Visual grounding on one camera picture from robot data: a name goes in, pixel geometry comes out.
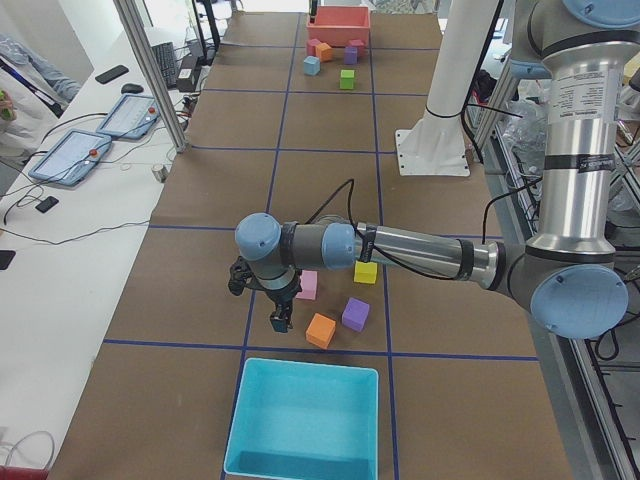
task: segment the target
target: smartphone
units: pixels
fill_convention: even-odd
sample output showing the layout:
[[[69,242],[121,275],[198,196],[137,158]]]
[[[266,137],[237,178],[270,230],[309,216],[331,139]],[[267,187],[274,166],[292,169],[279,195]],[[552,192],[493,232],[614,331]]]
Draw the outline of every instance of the smartphone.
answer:
[[[38,205],[36,205],[36,210],[41,213],[46,213],[51,208],[58,203],[58,199],[56,197],[48,196],[43,201],[41,201]]]
[[[6,270],[11,264],[11,260],[16,256],[13,250],[0,250],[0,270]]]
[[[118,65],[117,67],[113,67],[106,72],[98,75],[96,77],[96,82],[104,85],[105,83],[109,83],[111,80],[115,80],[116,78],[121,77],[128,71],[129,69],[124,65]]]

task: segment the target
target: plastic bag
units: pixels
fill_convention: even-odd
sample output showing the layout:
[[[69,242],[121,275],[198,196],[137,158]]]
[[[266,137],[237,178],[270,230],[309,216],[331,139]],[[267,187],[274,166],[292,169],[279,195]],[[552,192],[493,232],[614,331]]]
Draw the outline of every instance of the plastic bag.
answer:
[[[520,166],[523,176],[540,176],[544,170],[547,144],[546,108],[533,102],[508,102],[508,110],[522,118],[505,120],[503,138]]]

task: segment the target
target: robotic arm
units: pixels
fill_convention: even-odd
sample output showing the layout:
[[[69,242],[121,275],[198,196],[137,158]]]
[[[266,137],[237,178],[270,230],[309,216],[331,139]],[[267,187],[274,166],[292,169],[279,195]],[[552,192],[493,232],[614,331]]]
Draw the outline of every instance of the robotic arm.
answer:
[[[518,0],[516,16],[513,57],[530,70],[542,61],[553,79],[539,231],[526,245],[474,245],[335,217],[280,225],[253,214],[236,230],[241,257],[231,267],[231,292],[264,290],[276,305],[274,329],[286,332],[300,271],[347,268],[357,259],[474,281],[564,337],[614,327],[628,293],[611,270],[615,249],[604,224],[615,106],[624,65],[640,50],[640,2]]]

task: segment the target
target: foam cube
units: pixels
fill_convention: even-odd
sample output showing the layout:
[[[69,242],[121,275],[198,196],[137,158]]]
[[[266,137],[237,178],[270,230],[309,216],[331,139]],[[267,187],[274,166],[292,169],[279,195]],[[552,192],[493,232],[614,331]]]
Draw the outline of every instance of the foam cube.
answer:
[[[362,40],[349,40],[347,44],[349,47],[356,47],[358,49],[358,57],[363,57],[365,54],[365,44]]]
[[[316,57],[318,57],[321,62],[333,60],[333,48],[331,48],[328,43],[316,45]]]
[[[342,312],[342,324],[351,330],[361,332],[369,316],[370,305],[357,298],[349,297],[347,307]]]
[[[307,55],[313,57],[316,54],[316,47],[322,42],[317,38],[310,38],[307,40]]]
[[[355,65],[358,63],[358,49],[356,47],[346,47],[344,49],[344,64]]]
[[[320,59],[317,57],[307,57],[303,64],[305,75],[317,75],[320,72]]]
[[[334,333],[336,333],[336,322],[316,313],[307,328],[307,342],[326,350]]]
[[[356,283],[367,283],[373,285],[378,277],[378,264],[369,262],[363,263],[356,261],[356,270],[353,274],[353,281]]]
[[[302,275],[300,275],[300,285],[302,286],[302,291],[296,295],[296,298],[301,300],[315,300],[318,290],[318,272],[314,270],[303,270]]]
[[[355,70],[340,70],[340,89],[353,90],[356,84]]]

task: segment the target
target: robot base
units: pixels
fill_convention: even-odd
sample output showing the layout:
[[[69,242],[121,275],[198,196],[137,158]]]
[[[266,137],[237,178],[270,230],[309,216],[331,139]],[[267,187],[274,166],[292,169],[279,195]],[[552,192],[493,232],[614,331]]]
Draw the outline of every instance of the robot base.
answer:
[[[434,120],[434,117],[430,116],[425,116],[425,118]],[[470,172],[464,154],[464,141],[456,119],[445,120],[450,124],[447,125],[448,128],[431,129],[427,128],[427,123],[438,122],[427,121],[425,123],[425,118],[420,119],[412,130],[396,130],[396,151],[398,152],[400,175],[468,177]]]

